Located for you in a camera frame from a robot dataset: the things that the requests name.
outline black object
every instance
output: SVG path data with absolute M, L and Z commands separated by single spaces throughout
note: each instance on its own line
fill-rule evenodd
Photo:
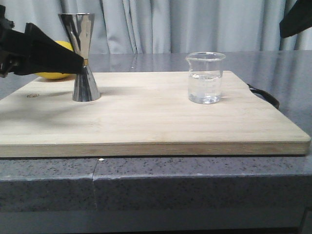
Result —
M 312 0 L 298 0 L 279 23 L 282 38 L 312 27 Z
M 264 90 L 256 89 L 253 86 L 251 86 L 250 84 L 247 84 L 247 85 L 249 86 L 249 89 L 250 89 L 251 92 L 253 92 L 254 94 L 261 95 L 264 100 L 266 100 L 268 103 L 270 103 L 276 109 L 279 108 L 279 101 L 276 98 L 274 98 L 271 94 L 267 93 Z
M 0 5 L 0 76 L 9 72 L 28 75 L 38 72 L 80 73 L 83 58 L 59 45 L 33 23 L 27 23 L 25 33 L 12 30 L 13 21 L 4 16 Z

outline black handle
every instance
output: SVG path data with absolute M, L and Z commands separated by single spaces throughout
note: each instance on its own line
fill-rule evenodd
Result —
M 267 93 L 264 90 L 256 89 L 253 86 L 251 86 L 250 84 L 247 84 L 247 85 L 249 86 L 249 89 L 251 92 L 253 92 L 254 94 L 261 95 L 268 103 L 270 103 L 276 109 L 279 108 L 279 101 L 276 98 L 274 98 L 271 94 Z

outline gray granite countertop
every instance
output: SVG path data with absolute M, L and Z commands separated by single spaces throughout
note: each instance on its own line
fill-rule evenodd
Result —
M 90 66 L 93 72 L 186 71 L 185 56 L 90 55 Z M 312 51 L 226 56 L 224 70 L 271 93 L 280 101 L 280 111 L 312 136 Z M 0 79 L 0 98 L 34 78 Z M 289 222 L 299 225 L 310 206 L 312 146 L 306 156 L 0 159 L 0 217 L 27 212 L 276 208 L 296 212 Z M 0 218 L 0 230 L 7 222 Z

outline curtain fold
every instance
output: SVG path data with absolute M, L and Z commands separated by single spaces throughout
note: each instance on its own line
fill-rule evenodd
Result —
M 68 40 L 58 13 L 95 13 L 90 54 L 312 50 L 312 29 L 281 39 L 296 0 L 0 0 L 24 32 L 32 22 Z

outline glass beaker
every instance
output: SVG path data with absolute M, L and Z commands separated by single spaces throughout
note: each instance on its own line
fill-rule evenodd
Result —
M 224 54 L 215 52 L 196 52 L 185 58 L 190 65 L 189 100 L 200 104 L 220 101 L 224 58 Z

